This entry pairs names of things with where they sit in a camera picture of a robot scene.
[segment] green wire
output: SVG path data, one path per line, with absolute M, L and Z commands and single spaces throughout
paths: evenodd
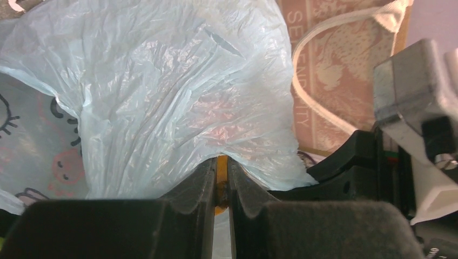
M 398 154 L 393 151 L 385 151 L 385 156 L 389 158 L 399 158 Z

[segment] black plastic jaw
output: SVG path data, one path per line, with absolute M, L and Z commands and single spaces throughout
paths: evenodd
M 379 129 L 355 131 L 337 151 L 307 172 L 320 183 L 269 192 L 282 201 L 385 201 L 407 218 L 415 210 L 409 155 L 401 150 L 399 163 L 388 165 Z
M 0 258 L 211 258 L 215 163 L 156 200 L 37 202 Z
M 407 221 L 387 203 L 279 201 L 231 159 L 227 172 L 232 258 L 423 257 Z

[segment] translucent plastic bag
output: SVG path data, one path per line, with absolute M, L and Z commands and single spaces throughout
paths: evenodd
M 219 154 L 267 188 L 314 182 L 274 0 L 48 1 L 0 33 L 0 72 L 78 119 L 89 199 L 159 197 Z
M 86 197 L 77 121 L 44 95 L 0 73 L 0 207 Z

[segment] black plastic part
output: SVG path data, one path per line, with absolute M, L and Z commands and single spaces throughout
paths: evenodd
M 267 231 L 261 210 L 278 201 L 251 180 L 243 168 L 229 158 L 227 185 L 230 202 L 232 257 L 269 258 Z
M 283 201 L 378 200 L 377 173 L 373 169 L 353 166 L 319 185 L 287 192 L 270 191 Z
M 387 203 L 281 202 L 232 159 L 227 176 L 233 258 L 422 258 L 408 223 Z
M 410 155 L 402 148 L 399 148 L 398 158 L 399 162 L 396 167 L 398 184 L 396 189 L 399 190 L 399 204 L 397 203 L 395 206 L 408 220 L 411 220 L 416 214 L 412 160 Z
M 450 179 L 458 183 L 458 167 L 456 167 L 455 169 L 451 169 L 451 170 L 443 170 L 443 172 L 448 177 L 450 177 Z
M 269 191 L 283 201 L 378 200 L 375 134 L 355 131 L 325 160 L 307 172 L 320 183 L 286 192 Z
M 380 128 L 375 128 L 375 149 L 376 149 L 376 171 L 377 187 L 379 190 L 379 200 L 394 204 L 396 207 L 396 172 L 393 167 L 388 165 L 385 151 L 383 150 L 383 132 Z
M 14 215 L 6 210 L 0 209 L 0 237 L 6 237 L 6 234 L 10 231 L 11 226 L 18 218 L 18 215 Z
M 458 258 L 458 215 L 420 222 L 414 226 L 415 235 L 423 246 L 426 258 Z
M 211 258 L 215 163 L 156 200 L 37 202 L 0 258 Z
M 325 182 L 355 165 L 375 169 L 375 159 L 374 133 L 355 131 L 339 149 L 307 172 L 318 182 Z
M 456 152 L 452 123 L 447 116 L 423 122 L 421 130 L 426 156 L 432 163 L 437 155 Z

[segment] orange object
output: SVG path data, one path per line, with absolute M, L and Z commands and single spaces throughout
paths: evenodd
M 217 200 L 221 200 L 221 197 L 226 195 L 226 182 L 227 182 L 227 155 L 221 155 L 218 157 L 217 160 L 217 176 L 216 176 L 216 183 L 217 183 Z M 218 214 L 223 213 L 227 209 L 227 206 L 215 206 L 215 216 Z

